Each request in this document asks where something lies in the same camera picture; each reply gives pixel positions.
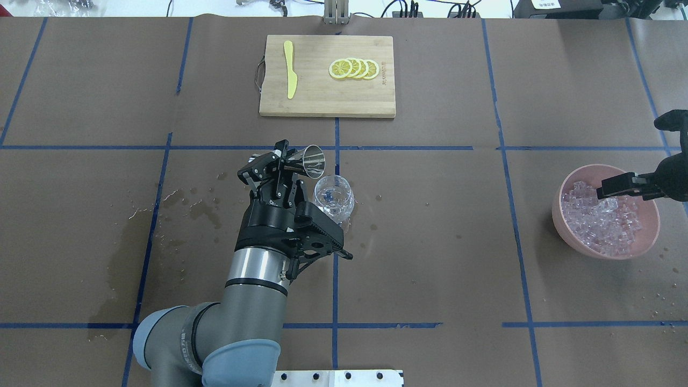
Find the wooden cutting board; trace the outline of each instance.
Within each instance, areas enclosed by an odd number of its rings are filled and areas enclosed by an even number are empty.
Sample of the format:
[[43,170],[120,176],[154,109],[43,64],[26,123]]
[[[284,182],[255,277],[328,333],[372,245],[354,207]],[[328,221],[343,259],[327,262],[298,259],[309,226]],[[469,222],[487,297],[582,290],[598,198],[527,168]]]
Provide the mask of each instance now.
[[[294,43],[294,71],[299,77],[287,98],[284,41]],[[372,59],[380,73],[372,80],[333,79],[330,64],[347,57]],[[394,47],[391,36],[268,35],[261,116],[393,118]]]

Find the clear drinking glass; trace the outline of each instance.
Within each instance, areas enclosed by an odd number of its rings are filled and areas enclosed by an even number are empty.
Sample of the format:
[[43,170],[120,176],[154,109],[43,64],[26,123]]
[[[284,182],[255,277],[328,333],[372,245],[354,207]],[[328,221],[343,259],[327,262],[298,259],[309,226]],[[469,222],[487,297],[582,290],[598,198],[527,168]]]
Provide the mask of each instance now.
[[325,176],[315,184],[315,205],[336,224],[341,224],[354,210],[354,192],[349,182],[339,175]]

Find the knife handle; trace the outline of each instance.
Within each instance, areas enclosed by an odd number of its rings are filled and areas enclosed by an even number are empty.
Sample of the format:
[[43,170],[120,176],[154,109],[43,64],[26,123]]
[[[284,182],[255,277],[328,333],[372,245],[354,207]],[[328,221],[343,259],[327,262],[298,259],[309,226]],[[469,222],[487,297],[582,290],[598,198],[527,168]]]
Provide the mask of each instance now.
[[292,62],[294,60],[294,44],[292,41],[284,41],[284,56],[287,58],[287,71],[292,72]]

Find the red object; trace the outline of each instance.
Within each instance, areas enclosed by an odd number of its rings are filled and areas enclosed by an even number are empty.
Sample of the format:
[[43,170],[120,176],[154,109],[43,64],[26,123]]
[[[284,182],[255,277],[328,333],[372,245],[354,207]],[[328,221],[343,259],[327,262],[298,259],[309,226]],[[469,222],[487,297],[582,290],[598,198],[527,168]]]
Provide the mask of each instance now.
[[0,5],[0,16],[12,16],[12,14],[9,13],[9,12],[5,9],[5,7],[3,7],[2,5]]

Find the brown table surface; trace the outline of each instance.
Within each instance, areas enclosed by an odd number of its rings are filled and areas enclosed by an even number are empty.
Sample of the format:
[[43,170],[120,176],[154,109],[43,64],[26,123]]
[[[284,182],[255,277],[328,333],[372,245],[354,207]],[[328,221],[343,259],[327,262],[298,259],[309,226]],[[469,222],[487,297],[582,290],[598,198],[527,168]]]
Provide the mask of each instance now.
[[[397,117],[260,117],[266,35],[339,32],[394,37]],[[550,202],[579,166],[678,151],[652,120],[688,108],[687,39],[673,21],[0,18],[0,384],[148,386],[132,330],[220,298],[235,171],[287,138],[322,146],[358,202],[354,260],[291,288],[279,369],[685,385],[688,207],[657,200],[653,249],[608,261],[559,238]]]

